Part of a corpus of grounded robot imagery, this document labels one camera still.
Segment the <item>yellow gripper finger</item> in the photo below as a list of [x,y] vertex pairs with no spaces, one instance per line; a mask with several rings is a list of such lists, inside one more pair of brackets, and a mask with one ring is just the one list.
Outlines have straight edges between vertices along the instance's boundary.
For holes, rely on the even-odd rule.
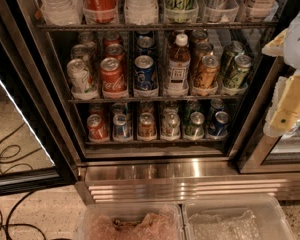
[[279,137],[293,128],[300,118],[300,71],[290,77],[280,76],[273,92],[263,133]]
[[281,31],[273,40],[268,42],[261,50],[264,55],[277,57],[283,55],[283,46],[288,29]]

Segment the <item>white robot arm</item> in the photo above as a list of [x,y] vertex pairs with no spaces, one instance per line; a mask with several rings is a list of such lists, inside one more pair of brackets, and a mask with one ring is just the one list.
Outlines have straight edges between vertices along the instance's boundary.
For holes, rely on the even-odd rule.
[[292,76],[278,79],[263,126],[265,135],[279,137],[300,119],[300,12],[288,28],[262,48],[262,53],[282,57],[286,65],[296,70]]

